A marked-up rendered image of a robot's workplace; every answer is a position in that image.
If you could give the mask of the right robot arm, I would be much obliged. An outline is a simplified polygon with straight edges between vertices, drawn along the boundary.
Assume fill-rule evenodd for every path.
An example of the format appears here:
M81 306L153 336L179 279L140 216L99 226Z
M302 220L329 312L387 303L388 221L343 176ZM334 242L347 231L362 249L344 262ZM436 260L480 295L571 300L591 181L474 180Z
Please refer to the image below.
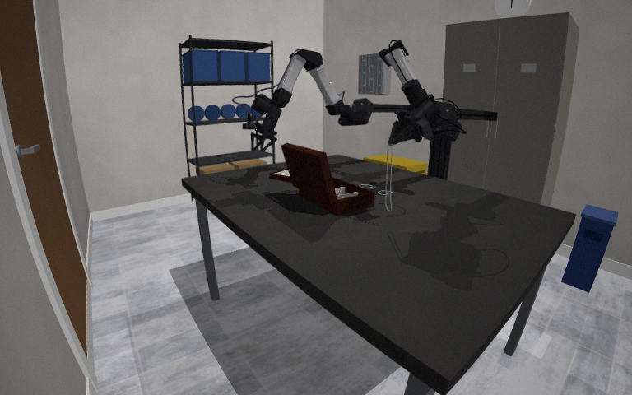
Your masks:
M292 55L293 54L290 55L290 59ZM330 115L340 115L338 119L339 123L358 123L365 121L369 110L353 110L349 105L344 105L342 99L340 99L334 91L324 70L322 55L318 52L306 49L301 49L295 53L280 85L278 85L274 91L272 98L270 99L264 94L257 95L251 108L260 114L266 114L266 116L270 116L271 119L278 121L282 112L281 108L286 107L286 104L289 103L293 95L291 93L302 67L306 72L309 71L309 74L315 80L325 100L325 107L328 113Z

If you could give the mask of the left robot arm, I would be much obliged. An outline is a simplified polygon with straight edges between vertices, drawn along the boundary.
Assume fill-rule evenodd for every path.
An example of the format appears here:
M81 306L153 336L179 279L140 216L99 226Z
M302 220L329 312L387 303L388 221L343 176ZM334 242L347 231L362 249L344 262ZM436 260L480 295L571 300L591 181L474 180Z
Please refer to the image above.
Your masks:
M424 119L420 119L419 121L416 122L416 126L418 128L419 134L422 137L424 137L426 140L429 138L428 140L431 141L433 140L433 133L431 130L432 128L438 128L438 129L443 129L443 130L449 130L449 129L458 130L456 126L445 121L444 119L439 119L439 117L434 114L436 113L440 115L441 111L438 105L435 105L437 103L433 95L432 94L427 95L425 89L421 86L421 84L415 78L415 75L413 74L411 70L409 60L407 58L409 54L406 51L401 40L398 40L397 42L395 42L390 48L392 52L390 52L389 48L383 49L382 51L379 52L379 56L387 64L388 67L392 66L395 72L397 73L403 85L402 91L404 92L405 96L407 97L410 103L409 104L410 110L412 110L414 107L423 109L425 111L425 117L430 122L428 123ZM404 52L402 51L402 49ZM407 79L408 82L405 81L403 76Z

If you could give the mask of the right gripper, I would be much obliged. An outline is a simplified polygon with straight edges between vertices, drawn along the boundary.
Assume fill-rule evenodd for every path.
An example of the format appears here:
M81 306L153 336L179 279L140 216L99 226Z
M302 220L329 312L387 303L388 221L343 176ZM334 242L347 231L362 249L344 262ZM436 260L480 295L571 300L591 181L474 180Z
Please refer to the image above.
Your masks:
M247 123L250 123L251 120L253 120L253 123L255 123L254 116L249 116L249 121ZM260 151L264 152L271 144L273 144L277 140L277 138L274 137L274 135L277 135L277 132L273 131L276 124L277 120L275 120L274 118L271 119L270 116L265 116L262 124L255 124L255 126L257 127L254 130L262 134L262 139L261 135L251 132L251 151L255 151L261 145ZM254 138L257 138L259 140L259 143L253 148ZM271 141L263 148L265 139L270 139Z

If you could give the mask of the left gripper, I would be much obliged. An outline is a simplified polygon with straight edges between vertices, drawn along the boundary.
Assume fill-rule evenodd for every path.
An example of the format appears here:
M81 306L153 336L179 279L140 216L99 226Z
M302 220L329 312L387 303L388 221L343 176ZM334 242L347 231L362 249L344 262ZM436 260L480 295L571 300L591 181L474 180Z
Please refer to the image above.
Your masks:
M429 123L425 117L425 111L421 108L415 107L411 111L397 110L395 114L397 115L398 121L393 123L391 135L388 140L389 145L395 145L399 142L411 139L415 139L416 142L420 142L422 137L419 134L416 122L420 119L424 119ZM438 128L432 128L431 130L434 136L438 137L441 135Z

